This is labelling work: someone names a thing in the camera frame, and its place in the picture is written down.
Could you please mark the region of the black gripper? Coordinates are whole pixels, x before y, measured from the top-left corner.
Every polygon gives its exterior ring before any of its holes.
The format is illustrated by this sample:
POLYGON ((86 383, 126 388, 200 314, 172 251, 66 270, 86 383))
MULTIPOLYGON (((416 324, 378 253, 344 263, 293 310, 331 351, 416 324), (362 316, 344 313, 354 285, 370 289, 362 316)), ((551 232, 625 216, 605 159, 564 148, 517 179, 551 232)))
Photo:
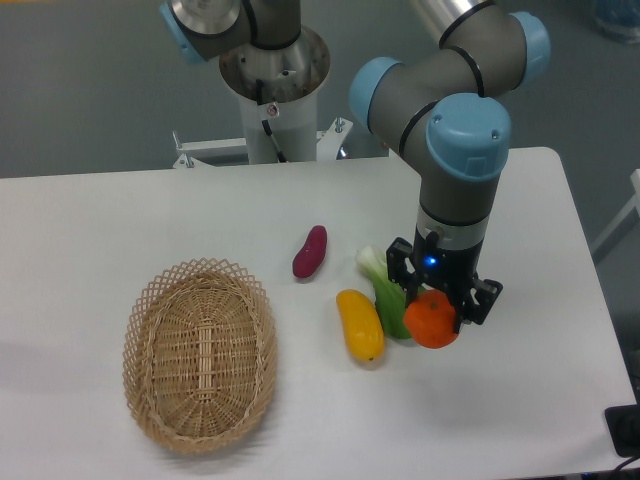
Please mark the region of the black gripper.
POLYGON ((477 276, 482 245, 480 240, 467 249, 447 250, 416 229, 413 247, 397 237, 387 248, 387 275, 404 292, 406 307, 423 285, 443 292, 456 312, 453 331, 459 334, 463 325, 482 325, 503 291, 502 283, 477 276))

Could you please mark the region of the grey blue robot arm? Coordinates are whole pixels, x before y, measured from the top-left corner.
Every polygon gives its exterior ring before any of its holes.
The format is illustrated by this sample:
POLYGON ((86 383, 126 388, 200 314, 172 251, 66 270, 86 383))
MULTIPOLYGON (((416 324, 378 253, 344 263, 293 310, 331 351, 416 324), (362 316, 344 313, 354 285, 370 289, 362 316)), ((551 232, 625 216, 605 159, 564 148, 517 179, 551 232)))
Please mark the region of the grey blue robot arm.
MULTIPOLYGON (((413 241, 388 248, 387 271, 408 300, 422 286, 444 293, 457 325, 482 324, 502 286, 477 263, 511 119, 499 97, 538 78, 551 57, 544 24, 492 1, 419 1, 435 54, 407 66, 391 57, 366 63, 349 89, 356 120, 420 175, 413 241)), ((315 115, 296 116, 325 82, 330 55, 303 26, 296 1, 166 1, 160 14, 182 55, 217 60, 244 115, 249 161, 318 158, 315 115)))

